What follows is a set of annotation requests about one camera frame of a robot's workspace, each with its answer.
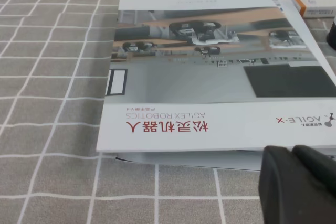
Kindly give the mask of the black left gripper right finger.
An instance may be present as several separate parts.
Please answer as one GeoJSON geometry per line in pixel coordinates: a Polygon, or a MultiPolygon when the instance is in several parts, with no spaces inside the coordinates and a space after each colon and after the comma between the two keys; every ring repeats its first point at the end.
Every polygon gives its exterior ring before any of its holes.
{"type": "Polygon", "coordinates": [[[335,197],[335,160],[305,145],[296,145],[292,153],[335,197]]]}

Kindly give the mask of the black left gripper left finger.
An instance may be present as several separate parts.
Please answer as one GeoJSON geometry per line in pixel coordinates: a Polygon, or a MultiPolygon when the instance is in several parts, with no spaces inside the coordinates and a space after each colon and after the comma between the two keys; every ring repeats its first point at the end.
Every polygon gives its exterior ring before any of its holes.
{"type": "Polygon", "coordinates": [[[335,223],[335,197],[288,150],[266,146],[258,184],[264,223],[335,223]]]}

